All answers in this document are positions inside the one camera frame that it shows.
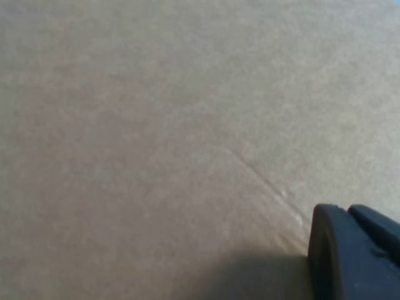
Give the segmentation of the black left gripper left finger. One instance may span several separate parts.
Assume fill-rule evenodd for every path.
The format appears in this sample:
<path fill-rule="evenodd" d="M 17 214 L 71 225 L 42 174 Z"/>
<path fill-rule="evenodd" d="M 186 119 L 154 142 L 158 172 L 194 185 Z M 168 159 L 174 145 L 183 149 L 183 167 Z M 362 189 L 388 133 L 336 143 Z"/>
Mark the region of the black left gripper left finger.
<path fill-rule="evenodd" d="M 315 299 L 399 299 L 399 262 L 391 261 L 348 209 L 315 206 L 307 259 Z"/>

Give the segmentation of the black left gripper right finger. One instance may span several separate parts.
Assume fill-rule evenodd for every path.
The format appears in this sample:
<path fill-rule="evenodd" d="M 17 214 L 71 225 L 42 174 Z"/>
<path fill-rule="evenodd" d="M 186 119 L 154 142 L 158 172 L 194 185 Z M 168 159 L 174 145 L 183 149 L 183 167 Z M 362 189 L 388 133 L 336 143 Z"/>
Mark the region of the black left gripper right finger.
<path fill-rule="evenodd" d="M 352 205 L 347 211 L 391 261 L 399 262 L 398 222 L 361 204 Z"/>

